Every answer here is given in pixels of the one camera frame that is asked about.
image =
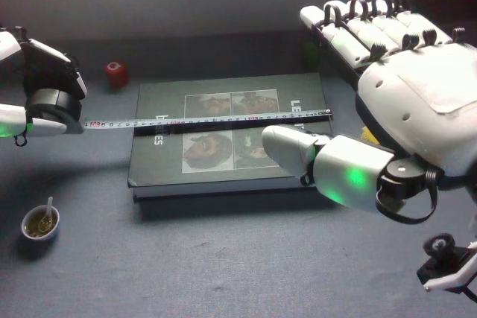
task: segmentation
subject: spoon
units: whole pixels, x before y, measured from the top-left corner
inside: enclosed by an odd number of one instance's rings
[[[41,232],[48,231],[53,223],[51,219],[51,204],[53,203],[53,197],[48,198],[48,204],[46,205],[46,214],[42,217],[42,220],[38,223],[38,230]]]

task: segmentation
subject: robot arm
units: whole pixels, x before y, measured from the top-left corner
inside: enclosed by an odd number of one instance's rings
[[[269,126],[265,152],[329,199],[400,223],[427,220],[439,190],[465,187],[477,203],[477,49],[462,42],[464,29],[451,38],[412,13],[411,0],[370,5],[371,11],[365,0],[331,1],[324,11],[303,8],[300,17],[356,91],[356,110],[381,145]],[[427,215],[399,213],[425,190]],[[477,235],[477,223],[473,229]],[[431,258],[418,271],[424,288],[477,301],[467,289],[477,276],[476,245],[455,247],[450,235],[426,242]]]
[[[81,103],[87,96],[74,59],[26,37],[26,30],[0,28],[0,80],[23,77],[25,107],[0,104],[0,137],[79,134]]]

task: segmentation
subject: black book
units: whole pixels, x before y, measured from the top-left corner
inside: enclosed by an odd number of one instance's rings
[[[198,118],[326,109],[319,74],[142,84],[136,118]],[[331,135],[329,120],[295,124]],[[134,133],[128,185],[134,200],[187,194],[299,188],[267,157],[263,127]]]

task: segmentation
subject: brown liquid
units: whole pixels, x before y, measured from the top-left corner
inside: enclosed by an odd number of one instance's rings
[[[30,218],[30,221],[28,222],[27,226],[25,227],[27,230],[27,233],[32,237],[32,238],[41,238],[42,236],[45,236],[48,234],[56,225],[58,222],[58,217],[57,215],[51,210],[51,226],[47,231],[41,232],[38,230],[38,224],[40,221],[45,217],[46,215],[46,210],[43,212],[37,212],[35,215],[33,215]]]

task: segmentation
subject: yellow object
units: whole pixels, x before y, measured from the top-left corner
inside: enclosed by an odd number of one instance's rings
[[[367,127],[363,128],[361,139],[364,139],[365,141],[370,141],[371,143],[374,143],[374,144],[379,144],[378,140],[373,136],[373,134],[370,132],[370,130]]]

